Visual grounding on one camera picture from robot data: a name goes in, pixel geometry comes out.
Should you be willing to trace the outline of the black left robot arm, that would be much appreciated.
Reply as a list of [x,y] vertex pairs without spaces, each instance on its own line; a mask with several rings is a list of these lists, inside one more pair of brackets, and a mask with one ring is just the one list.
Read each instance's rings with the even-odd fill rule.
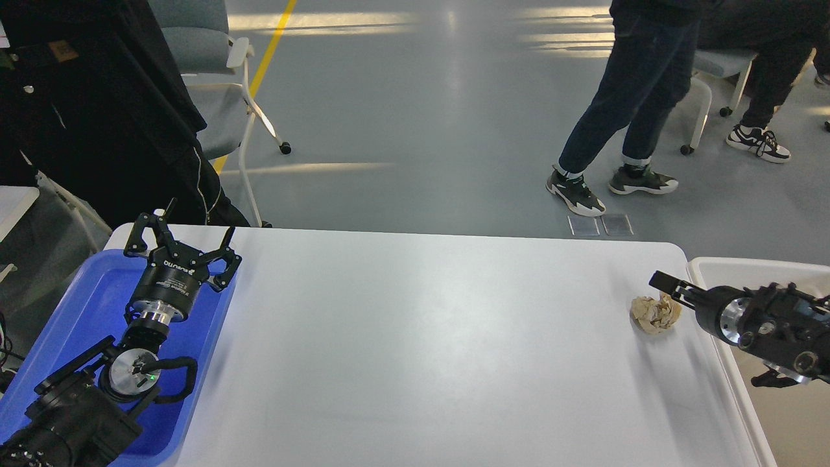
[[163,344],[204,284],[217,293],[229,286],[241,257],[230,246],[234,227],[203,252],[175,239],[166,214],[140,215],[124,246],[147,265],[125,307],[123,336],[102,338],[35,387],[29,423],[2,445],[3,466],[110,465],[142,434],[144,410],[195,391],[198,361],[162,358]]

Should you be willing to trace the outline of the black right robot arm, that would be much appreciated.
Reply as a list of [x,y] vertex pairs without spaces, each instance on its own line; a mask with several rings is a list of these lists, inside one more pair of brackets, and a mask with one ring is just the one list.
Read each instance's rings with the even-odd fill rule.
[[827,296],[809,295],[795,283],[703,290],[661,271],[653,273],[649,284],[694,310],[698,325],[708,334],[761,359],[768,370],[751,379],[754,387],[829,381]]

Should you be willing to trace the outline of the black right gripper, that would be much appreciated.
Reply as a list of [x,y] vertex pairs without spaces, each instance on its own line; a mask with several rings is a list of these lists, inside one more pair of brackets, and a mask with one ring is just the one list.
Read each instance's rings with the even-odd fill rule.
[[712,336],[727,344],[739,343],[739,320],[749,304],[749,292],[730,286],[705,290],[660,270],[653,273],[649,286],[694,309],[698,324]]

